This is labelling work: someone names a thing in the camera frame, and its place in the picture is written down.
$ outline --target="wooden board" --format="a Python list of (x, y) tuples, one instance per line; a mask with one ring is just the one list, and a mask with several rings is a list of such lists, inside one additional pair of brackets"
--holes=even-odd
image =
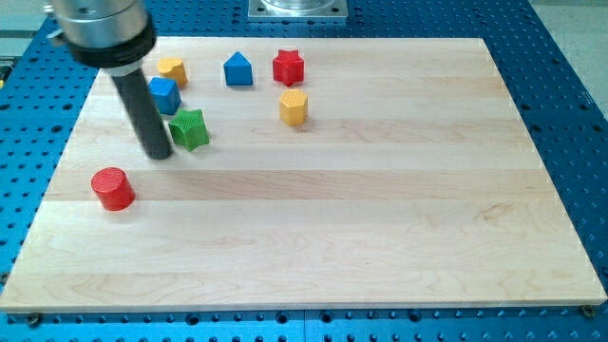
[[(310, 118), (277, 115), (279, 48)], [(240, 50), (255, 86), (229, 88)], [(477, 39), (161, 38), (211, 144), (143, 156), (100, 74), (18, 257), (8, 312), (599, 304), (598, 277)], [(108, 213), (91, 176), (138, 196)]]

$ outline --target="yellow block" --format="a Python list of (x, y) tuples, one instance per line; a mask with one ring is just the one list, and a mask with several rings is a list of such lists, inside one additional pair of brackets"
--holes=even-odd
[(186, 68), (183, 60), (176, 57), (161, 58), (156, 64), (156, 68), (162, 77), (170, 78), (178, 83), (178, 86), (185, 86), (188, 83)]
[(308, 95), (299, 89), (283, 91), (278, 101), (278, 113), (286, 125), (304, 124), (308, 113)]

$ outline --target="blue pentagonal block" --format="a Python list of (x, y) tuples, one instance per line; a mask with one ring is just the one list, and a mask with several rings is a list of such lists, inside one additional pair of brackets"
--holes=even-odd
[(181, 104), (177, 82), (171, 79), (154, 77), (148, 87), (160, 113), (165, 115), (175, 114)]
[(251, 63), (238, 51), (224, 63), (224, 74), (228, 86), (250, 86), (254, 83)]

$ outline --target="green block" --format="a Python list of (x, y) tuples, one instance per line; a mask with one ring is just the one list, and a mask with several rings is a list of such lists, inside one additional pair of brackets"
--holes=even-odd
[(169, 122), (169, 130), (175, 144), (183, 145), (188, 151), (209, 143), (207, 126), (202, 118), (202, 110), (178, 109), (175, 119)]

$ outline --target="plastic block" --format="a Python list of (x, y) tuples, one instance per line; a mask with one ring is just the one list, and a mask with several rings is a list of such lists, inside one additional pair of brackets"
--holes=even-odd
[(148, 88), (161, 114), (173, 115), (181, 104), (180, 90), (174, 80), (154, 77)]
[(135, 192), (126, 174), (118, 167), (98, 171), (91, 179), (91, 187), (102, 206), (109, 211), (123, 210), (135, 200)]
[(273, 60), (273, 76), (275, 81), (282, 82), (285, 86), (304, 81), (304, 60), (297, 50), (278, 51), (278, 56)]
[(184, 146), (188, 151), (209, 143), (207, 126), (200, 109), (178, 110), (176, 118), (169, 122), (169, 130), (173, 142)]
[(224, 63), (224, 74), (228, 86), (251, 86), (254, 83), (251, 63), (238, 51)]
[(183, 65), (183, 60), (181, 58), (161, 58), (156, 64), (156, 68), (159, 70), (162, 77), (175, 80), (179, 87), (185, 86), (188, 83), (186, 68)]
[(281, 121), (289, 126), (304, 124), (308, 115), (308, 95), (299, 89), (283, 91), (278, 101)]

